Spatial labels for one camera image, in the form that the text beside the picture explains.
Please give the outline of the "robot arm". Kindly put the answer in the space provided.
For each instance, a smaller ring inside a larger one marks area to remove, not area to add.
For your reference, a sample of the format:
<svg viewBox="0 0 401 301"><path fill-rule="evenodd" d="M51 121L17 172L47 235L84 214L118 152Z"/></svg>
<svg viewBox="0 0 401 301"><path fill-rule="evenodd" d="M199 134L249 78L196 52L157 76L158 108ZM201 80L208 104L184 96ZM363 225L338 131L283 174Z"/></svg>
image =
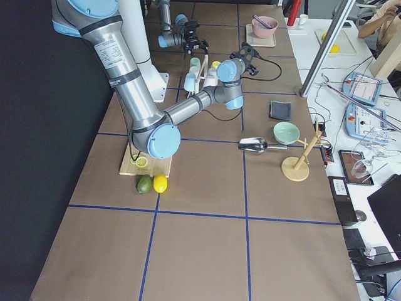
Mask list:
<svg viewBox="0 0 401 301"><path fill-rule="evenodd" d="M178 14L175 18L175 27L171 22L170 1L155 1L159 10L160 35L158 43L161 48L179 46L184 55L193 56L195 50L202 50L209 54L209 44L199 38L197 28L200 24L196 20L189 19L184 14Z"/></svg>
<svg viewBox="0 0 401 301"><path fill-rule="evenodd" d="M169 158L180 145L178 124L214 103L224 103L229 110L242 107L241 75L254 71L244 55L233 53L217 67L221 86L205 87L159 110L154 95L167 83L150 59L139 1L52 1L51 6L55 31L91 43L133 120L129 141L140 152Z"/></svg>

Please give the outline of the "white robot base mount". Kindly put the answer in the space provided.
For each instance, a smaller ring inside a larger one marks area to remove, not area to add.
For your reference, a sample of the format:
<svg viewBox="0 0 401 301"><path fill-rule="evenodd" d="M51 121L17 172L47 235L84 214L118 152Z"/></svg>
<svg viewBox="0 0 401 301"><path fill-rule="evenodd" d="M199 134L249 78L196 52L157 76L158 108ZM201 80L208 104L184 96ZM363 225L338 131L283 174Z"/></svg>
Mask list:
<svg viewBox="0 0 401 301"><path fill-rule="evenodd" d="M122 35L140 69L145 84L155 103L165 98L168 73L160 73L152 63L140 1L121 0L118 6L123 19Z"/></svg>

